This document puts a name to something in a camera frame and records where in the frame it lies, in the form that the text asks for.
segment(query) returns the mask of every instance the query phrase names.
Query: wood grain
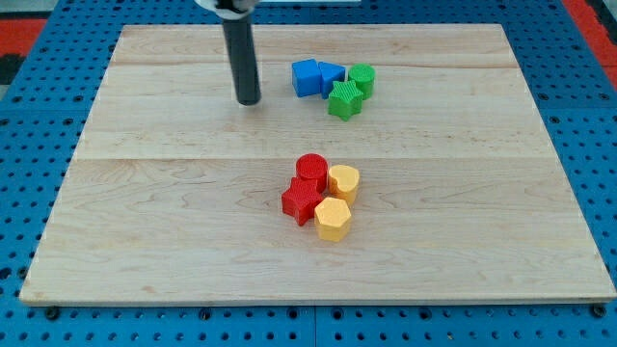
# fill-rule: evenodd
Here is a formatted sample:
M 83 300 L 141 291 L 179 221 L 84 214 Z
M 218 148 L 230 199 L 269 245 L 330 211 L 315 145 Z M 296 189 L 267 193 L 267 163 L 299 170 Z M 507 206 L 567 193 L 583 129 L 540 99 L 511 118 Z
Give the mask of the wood grain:
M 256 26 L 239 107 L 218 26 L 127 26 L 33 265 L 28 305 L 468 305 L 616 296 L 495 25 Z M 349 122 L 290 63 L 377 71 Z M 281 213 L 295 160 L 358 168 L 350 233 Z

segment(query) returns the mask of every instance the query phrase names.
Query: yellow hexagonal block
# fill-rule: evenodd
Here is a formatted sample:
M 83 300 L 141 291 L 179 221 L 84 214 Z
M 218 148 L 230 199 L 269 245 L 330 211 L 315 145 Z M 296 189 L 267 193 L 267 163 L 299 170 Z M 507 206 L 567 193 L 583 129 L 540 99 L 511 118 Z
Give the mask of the yellow hexagonal block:
M 351 227 L 351 211 L 345 200 L 325 198 L 315 207 L 315 226 L 322 240 L 338 242 Z
M 328 170 L 328 190 L 336 198 L 352 205 L 358 194 L 360 172 L 346 165 L 334 165 Z

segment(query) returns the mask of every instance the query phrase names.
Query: blue cube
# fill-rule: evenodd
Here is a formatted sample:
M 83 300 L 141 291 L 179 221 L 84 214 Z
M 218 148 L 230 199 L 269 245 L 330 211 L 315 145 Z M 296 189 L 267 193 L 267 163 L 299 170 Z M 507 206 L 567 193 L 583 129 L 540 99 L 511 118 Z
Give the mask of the blue cube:
M 319 62 L 321 70 L 321 98 L 327 99 L 334 88 L 334 81 L 345 82 L 345 67 Z
M 321 93 L 321 70 L 314 59 L 291 64 L 291 84 L 298 97 Z

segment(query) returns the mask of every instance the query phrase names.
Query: black cylinder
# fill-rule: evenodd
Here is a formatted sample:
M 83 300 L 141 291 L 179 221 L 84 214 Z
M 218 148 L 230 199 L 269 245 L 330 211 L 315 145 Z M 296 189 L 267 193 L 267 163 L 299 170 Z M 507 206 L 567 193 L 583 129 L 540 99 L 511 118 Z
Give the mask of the black cylinder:
M 224 19 L 223 31 L 231 63 L 235 96 L 243 105 L 255 105 L 261 99 L 261 91 L 253 45 L 251 16 L 247 15 L 237 20 Z

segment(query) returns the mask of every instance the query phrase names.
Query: block cluster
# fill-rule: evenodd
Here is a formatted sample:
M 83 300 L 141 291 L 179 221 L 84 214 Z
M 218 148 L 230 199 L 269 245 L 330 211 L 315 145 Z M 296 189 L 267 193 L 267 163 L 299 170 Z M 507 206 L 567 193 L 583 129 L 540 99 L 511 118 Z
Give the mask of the block cluster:
M 348 121 L 373 95 L 375 69 L 356 64 L 345 81 L 345 67 L 308 59 L 291 64 L 291 84 L 298 97 L 321 93 L 322 98 L 328 98 L 328 113 Z
M 356 200 L 359 184 L 357 169 L 346 165 L 328 168 L 321 155 L 305 154 L 296 161 L 296 176 L 281 195 L 282 212 L 294 217 L 298 226 L 314 218 L 319 238 L 338 242 L 351 228 L 349 207 Z M 326 189 L 332 196 L 324 199 Z

